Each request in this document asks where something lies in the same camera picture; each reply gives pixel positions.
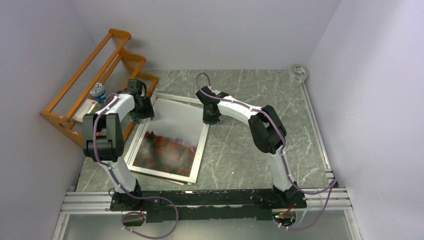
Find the roll of tape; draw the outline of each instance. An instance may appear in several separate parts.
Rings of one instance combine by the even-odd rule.
[[[288,76],[293,83],[301,84],[309,76],[309,70],[303,65],[293,64],[288,70]]]

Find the marble tabletop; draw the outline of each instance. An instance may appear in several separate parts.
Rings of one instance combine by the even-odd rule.
[[[150,70],[159,77],[156,91],[196,98],[195,77],[202,70]],[[212,88],[254,106],[271,105],[287,130],[286,157],[301,188],[328,186],[316,133],[302,85],[292,83],[283,70],[204,70]],[[209,127],[196,183],[184,186],[133,172],[142,190],[211,190],[271,188],[271,170],[265,155],[254,145],[249,127],[230,117]],[[134,138],[134,127],[125,146]],[[113,188],[107,173],[85,158],[77,192]]]

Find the framed picture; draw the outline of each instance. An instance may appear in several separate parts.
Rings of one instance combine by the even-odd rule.
[[[195,183],[209,129],[201,102],[157,92],[151,102],[154,118],[138,125],[124,158],[129,170]]]

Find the blue container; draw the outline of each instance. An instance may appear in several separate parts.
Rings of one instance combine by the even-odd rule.
[[[97,82],[90,91],[90,95],[93,97],[93,100],[101,104],[104,103],[107,97],[105,86],[103,86],[100,82]]]

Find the white wall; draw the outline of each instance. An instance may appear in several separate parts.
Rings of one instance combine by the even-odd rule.
[[[340,0],[72,0],[95,43],[129,31],[144,69],[306,64]]]
[[[365,240],[424,239],[424,2],[342,0],[308,63]]]
[[[51,239],[82,150],[42,118],[94,49],[65,0],[0,3],[0,239]]]

